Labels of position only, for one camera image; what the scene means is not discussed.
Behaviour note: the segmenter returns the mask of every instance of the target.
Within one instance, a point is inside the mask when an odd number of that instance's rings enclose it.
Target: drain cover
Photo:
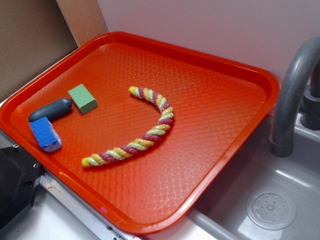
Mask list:
[[[293,198],[280,189],[264,187],[253,192],[246,202],[249,218],[267,230],[281,230],[296,218],[297,207]]]

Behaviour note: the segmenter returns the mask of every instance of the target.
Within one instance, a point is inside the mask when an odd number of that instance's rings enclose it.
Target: gray sink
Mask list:
[[[219,240],[320,239],[320,133],[296,125],[279,158],[270,129],[268,116],[188,216]]]

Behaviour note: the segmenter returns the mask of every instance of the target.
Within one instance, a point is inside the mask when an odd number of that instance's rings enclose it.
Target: blue sponge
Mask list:
[[[47,117],[44,116],[29,124],[36,140],[44,151],[50,153],[61,148],[61,139]]]

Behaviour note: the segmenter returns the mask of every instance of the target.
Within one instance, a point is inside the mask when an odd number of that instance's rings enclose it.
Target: green block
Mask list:
[[[69,90],[68,93],[82,114],[86,114],[92,109],[98,107],[98,103],[94,96],[91,95],[83,84]]]

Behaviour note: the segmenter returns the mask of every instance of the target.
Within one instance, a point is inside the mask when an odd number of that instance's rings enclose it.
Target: gray faucet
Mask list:
[[[295,123],[301,105],[301,124],[319,130],[320,37],[307,40],[299,48],[284,77],[271,127],[270,151],[273,155],[284,158],[292,154]]]

